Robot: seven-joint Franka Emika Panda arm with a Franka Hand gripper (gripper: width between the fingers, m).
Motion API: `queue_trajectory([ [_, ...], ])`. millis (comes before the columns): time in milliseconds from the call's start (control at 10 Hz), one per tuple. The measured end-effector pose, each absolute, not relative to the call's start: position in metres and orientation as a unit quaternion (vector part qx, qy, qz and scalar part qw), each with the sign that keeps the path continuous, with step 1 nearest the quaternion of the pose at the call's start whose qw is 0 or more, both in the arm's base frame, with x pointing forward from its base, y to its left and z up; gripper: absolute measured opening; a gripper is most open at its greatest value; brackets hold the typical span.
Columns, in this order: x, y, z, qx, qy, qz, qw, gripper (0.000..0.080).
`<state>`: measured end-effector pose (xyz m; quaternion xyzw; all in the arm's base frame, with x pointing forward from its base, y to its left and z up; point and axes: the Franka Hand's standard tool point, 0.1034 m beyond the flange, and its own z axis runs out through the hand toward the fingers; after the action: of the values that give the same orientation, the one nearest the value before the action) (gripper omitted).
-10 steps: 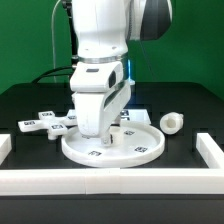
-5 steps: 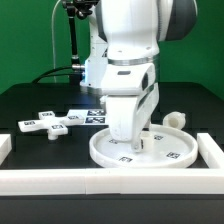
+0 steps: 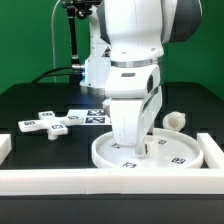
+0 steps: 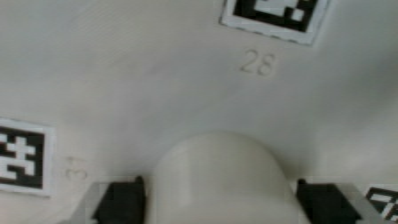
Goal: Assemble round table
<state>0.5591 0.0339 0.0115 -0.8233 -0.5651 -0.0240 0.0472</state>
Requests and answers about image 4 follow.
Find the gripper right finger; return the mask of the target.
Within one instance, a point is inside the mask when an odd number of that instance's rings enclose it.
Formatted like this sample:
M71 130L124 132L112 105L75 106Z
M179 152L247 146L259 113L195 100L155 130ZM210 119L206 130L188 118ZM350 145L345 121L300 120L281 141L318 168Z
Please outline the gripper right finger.
M311 183L300 179L295 196L311 224L386 224L352 185Z

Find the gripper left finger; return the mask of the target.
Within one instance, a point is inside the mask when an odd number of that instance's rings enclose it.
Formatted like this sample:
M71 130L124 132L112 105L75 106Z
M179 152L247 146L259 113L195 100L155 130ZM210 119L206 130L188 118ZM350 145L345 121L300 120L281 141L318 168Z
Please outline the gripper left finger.
M68 224L144 224L146 183L137 177L128 182L94 182Z

